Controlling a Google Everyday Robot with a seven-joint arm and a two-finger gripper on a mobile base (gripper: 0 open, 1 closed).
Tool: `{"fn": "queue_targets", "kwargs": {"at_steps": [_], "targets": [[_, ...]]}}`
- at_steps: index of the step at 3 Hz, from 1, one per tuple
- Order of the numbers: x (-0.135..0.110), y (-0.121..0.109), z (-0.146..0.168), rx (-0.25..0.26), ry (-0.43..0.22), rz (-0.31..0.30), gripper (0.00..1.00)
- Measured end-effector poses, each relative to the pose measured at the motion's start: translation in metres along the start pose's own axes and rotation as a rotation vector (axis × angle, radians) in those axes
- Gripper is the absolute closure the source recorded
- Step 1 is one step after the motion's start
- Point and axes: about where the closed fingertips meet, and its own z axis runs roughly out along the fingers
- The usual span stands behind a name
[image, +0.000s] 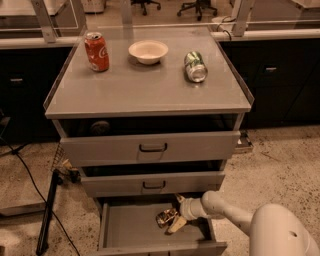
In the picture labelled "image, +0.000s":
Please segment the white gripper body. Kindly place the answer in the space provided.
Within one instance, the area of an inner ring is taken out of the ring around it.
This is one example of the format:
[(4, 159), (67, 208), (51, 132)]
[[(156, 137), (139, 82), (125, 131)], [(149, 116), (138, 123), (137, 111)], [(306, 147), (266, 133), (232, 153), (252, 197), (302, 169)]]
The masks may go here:
[(180, 204), (180, 214), (191, 221), (204, 216), (204, 210), (199, 198), (187, 198)]

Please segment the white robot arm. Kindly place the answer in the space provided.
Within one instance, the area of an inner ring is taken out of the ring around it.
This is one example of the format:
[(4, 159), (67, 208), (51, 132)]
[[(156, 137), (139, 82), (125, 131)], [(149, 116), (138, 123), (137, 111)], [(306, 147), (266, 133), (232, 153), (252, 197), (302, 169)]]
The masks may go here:
[(179, 194), (176, 198), (180, 207), (169, 233), (177, 232), (187, 221), (220, 214), (249, 237), (250, 256), (320, 256), (316, 241), (302, 222), (281, 205), (265, 204), (250, 213), (229, 204), (215, 191), (207, 191), (201, 198)]

